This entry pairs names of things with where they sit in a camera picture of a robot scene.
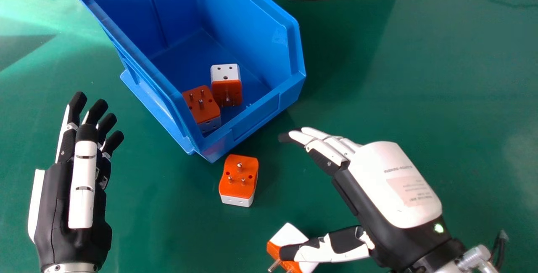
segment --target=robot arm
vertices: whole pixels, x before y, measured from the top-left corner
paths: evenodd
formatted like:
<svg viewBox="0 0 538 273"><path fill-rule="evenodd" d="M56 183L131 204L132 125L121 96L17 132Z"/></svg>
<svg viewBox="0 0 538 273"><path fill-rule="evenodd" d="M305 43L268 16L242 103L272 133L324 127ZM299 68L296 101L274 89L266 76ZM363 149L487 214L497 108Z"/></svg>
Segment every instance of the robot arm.
<svg viewBox="0 0 538 273"><path fill-rule="evenodd" d="M303 147L332 178L332 184L364 229L363 233L359 232L361 236L357 237L358 233L354 236L351 231L346 235L350 237L348 242L359 239L365 243L362 246L368 249L363 247L362 255L369 252L378 265L395 272L451 273L480 269L477 264L465 268L456 265L455 260L464 263L465 247L450 235L439 198L396 143L378 141L359 145L309 127L283 133L279 140ZM307 262L363 258L358 254L351 256L351 252L359 251L362 246L336 250L335 238L329 233L300 245L283 246L279 256L281 260ZM338 242L345 241L338 237ZM488 263L490 256L483 249L476 251L482 254L475 259Z"/></svg>
<svg viewBox="0 0 538 273"><path fill-rule="evenodd" d="M104 219L112 152L123 141L113 114L98 123L108 105L102 99L82 123L84 93L67 105L55 164L36 170L30 201L28 233L42 272L98 271L110 250L112 229Z"/></svg>

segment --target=blue plastic bin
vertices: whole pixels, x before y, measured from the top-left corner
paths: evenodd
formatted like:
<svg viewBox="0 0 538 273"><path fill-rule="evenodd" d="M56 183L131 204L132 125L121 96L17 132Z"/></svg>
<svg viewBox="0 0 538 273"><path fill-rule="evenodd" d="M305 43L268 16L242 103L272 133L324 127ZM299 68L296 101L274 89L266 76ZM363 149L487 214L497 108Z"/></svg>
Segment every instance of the blue plastic bin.
<svg viewBox="0 0 538 273"><path fill-rule="evenodd" d="M271 0L81 0L125 66L123 82L188 154L214 162L294 103L306 72L298 23ZM181 93L239 64L243 103L202 135Z"/></svg>

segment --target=metal prong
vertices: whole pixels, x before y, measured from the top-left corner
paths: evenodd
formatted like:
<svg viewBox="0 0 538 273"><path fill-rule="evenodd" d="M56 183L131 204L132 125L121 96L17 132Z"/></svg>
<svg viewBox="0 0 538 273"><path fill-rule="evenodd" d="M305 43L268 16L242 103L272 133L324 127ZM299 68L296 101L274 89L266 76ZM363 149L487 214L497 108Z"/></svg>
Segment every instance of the metal prong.
<svg viewBox="0 0 538 273"><path fill-rule="evenodd" d="M270 267L269 269L267 269L267 272L271 273L273 272L276 268L278 268L278 266L280 265L281 261L280 260L276 260Z"/></svg>

